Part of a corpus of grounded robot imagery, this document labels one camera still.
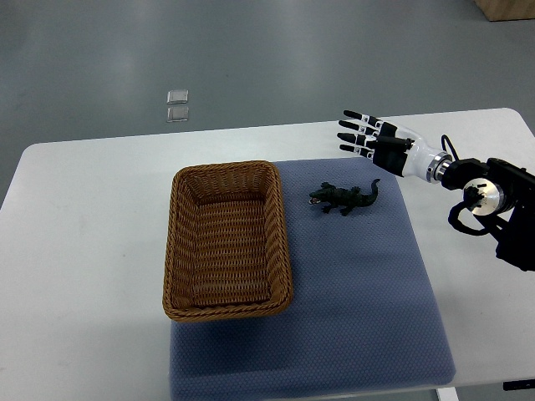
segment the wicker basket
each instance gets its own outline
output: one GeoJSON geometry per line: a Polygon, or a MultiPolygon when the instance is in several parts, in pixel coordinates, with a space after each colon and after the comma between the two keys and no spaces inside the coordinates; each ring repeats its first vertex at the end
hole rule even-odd
{"type": "Polygon", "coordinates": [[[176,173],[164,277],[167,316],[205,322],[273,315],[292,295],[277,167],[246,161],[176,173]]]}

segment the blue mat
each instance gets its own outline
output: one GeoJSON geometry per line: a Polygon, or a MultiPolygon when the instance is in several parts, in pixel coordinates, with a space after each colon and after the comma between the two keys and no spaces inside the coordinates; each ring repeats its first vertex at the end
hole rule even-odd
{"type": "Polygon", "coordinates": [[[273,317],[171,324],[174,400],[305,397],[422,385],[455,374],[436,300],[393,175],[363,158],[275,163],[294,297],[273,317]],[[341,216],[308,204],[323,181],[370,193],[341,216]]]}

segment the concrete floor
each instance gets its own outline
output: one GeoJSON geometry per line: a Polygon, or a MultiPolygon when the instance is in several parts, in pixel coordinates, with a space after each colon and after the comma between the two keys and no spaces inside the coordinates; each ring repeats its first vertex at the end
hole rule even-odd
{"type": "MultiPolygon", "coordinates": [[[[40,142],[336,120],[343,109],[508,107],[535,132],[534,37],[535,20],[489,23],[472,0],[2,0],[0,201],[40,142]],[[166,123],[170,89],[189,89],[188,121],[166,123]]],[[[500,384],[458,393],[535,397],[500,384]]]]}

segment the green plastic crocodile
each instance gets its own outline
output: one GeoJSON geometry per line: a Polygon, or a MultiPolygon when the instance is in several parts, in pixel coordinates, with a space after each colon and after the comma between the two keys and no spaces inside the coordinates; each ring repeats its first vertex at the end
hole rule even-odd
{"type": "Polygon", "coordinates": [[[347,216],[355,207],[370,206],[377,199],[379,189],[377,183],[380,180],[374,180],[371,183],[371,194],[361,194],[360,188],[354,186],[350,190],[344,188],[336,188],[334,185],[330,185],[328,182],[324,182],[321,185],[321,190],[316,190],[310,194],[310,205],[316,205],[322,202],[328,202],[329,205],[324,206],[322,211],[329,213],[331,209],[338,206],[345,206],[340,210],[342,216],[347,216]]]}

